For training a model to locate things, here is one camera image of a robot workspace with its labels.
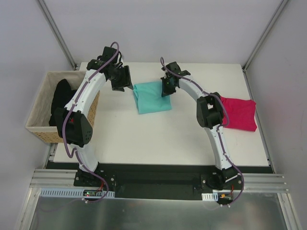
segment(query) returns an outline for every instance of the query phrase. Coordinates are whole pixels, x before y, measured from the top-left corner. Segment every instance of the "cloth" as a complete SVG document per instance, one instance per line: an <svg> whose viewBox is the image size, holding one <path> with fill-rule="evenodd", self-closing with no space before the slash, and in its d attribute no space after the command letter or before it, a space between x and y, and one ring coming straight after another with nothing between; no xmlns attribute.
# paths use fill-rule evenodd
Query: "cloth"
<svg viewBox="0 0 307 230"><path fill-rule="evenodd" d="M161 81L135 84L133 86L133 95L139 114L171 110L170 97L162 97L161 94Z"/></svg>
<svg viewBox="0 0 307 230"><path fill-rule="evenodd" d="M71 86L66 79L61 80L57 84L51 104L51 117L49 120L50 126L56 126L56 121L54 118L56 108L64 108L64 106L73 98L76 92L77 90L71 90Z"/></svg>
<svg viewBox="0 0 307 230"><path fill-rule="evenodd" d="M253 100L221 97L221 101L229 116L229 125L225 128L234 128L252 132L256 131L257 125L254 118L256 103ZM226 123L227 119L224 114L223 124Z"/></svg>

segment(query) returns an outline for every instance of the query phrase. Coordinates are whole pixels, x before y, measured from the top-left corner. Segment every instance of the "robotic arm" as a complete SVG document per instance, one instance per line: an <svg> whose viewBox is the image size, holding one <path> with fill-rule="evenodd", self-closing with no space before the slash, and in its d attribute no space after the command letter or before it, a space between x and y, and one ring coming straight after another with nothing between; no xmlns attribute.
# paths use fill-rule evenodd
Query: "robotic arm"
<svg viewBox="0 0 307 230"><path fill-rule="evenodd" d="M88 63L85 77L74 97L64 109L57 108L55 111L59 136L64 139L64 144L67 142L78 151L79 163L82 162L79 167L85 172L94 172L98 165L94 149L89 143L93 128L87 120L94 98L107 80L111 81L112 90L124 92L124 87L133 89L129 66L123 66L119 51L106 46L97 59Z"/></svg>
<svg viewBox="0 0 307 230"><path fill-rule="evenodd" d="M207 178L206 184L212 189L222 190L225 183L237 178L237 170L229 162L231 157L223 135L223 108L216 97L205 94L191 74L187 70L182 71L176 62L169 63L162 70L165 71L165 76L161 78L162 97L175 93L176 87L179 87L196 101L196 118L208 134L215 158L216 173Z"/></svg>

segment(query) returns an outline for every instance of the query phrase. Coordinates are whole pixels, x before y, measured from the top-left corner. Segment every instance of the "white wall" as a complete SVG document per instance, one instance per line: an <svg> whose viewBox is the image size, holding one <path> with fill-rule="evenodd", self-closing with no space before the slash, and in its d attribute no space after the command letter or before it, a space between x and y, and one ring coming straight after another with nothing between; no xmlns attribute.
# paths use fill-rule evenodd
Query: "white wall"
<svg viewBox="0 0 307 230"><path fill-rule="evenodd" d="M307 229L307 1L293 0L248 69L278 173L285 173Z"/></svg>
<svg viewBox="0 0 307 230"><path fill-rule="evenodd" d="M14 229L44 144L25 128L48 70L70 70L34 0L0 2L0 229Z"/></svg>
<svg viewBox="0 0 307 230"><path fill-rule="evenodd" d="M129 62L244 64L281 0L46 0L78 63L114 40Z"/></svg>

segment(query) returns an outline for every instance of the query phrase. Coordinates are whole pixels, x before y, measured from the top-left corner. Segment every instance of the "wicker basket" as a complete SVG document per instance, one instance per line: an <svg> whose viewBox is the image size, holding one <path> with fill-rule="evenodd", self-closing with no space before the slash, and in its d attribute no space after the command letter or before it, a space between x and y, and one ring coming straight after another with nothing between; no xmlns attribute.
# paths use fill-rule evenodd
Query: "wicker basket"
<svg viewBox="0 0 307 230"><path fill-rule="evenodd" d="M61 143L63 139L59 137L57 127L49 126L51 116L51 103L57 83L62 79L66 79L73 90L81 85L85 71L51 71L48 72L34 106L26 123L26 128L37 135L40 139L47 143ZM97 93L88 113L87 119L94 127L95 115L99 99Z"/></svg>

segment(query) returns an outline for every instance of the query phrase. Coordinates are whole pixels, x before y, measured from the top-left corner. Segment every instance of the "black cloth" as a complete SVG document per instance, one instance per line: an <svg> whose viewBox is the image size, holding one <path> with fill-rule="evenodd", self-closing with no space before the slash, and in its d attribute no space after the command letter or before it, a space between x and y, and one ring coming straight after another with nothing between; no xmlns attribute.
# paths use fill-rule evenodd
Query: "black cloth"
<svg viewBox="0 0 307 230"><path fill-rule="evenodd" d="M51 104L51 117L49 120L50 126L56 126L54 112L56 108L64 108L64 106L73 98L77 90L71 90L66 79L61 80L54 91L53 100Z"/></svg>

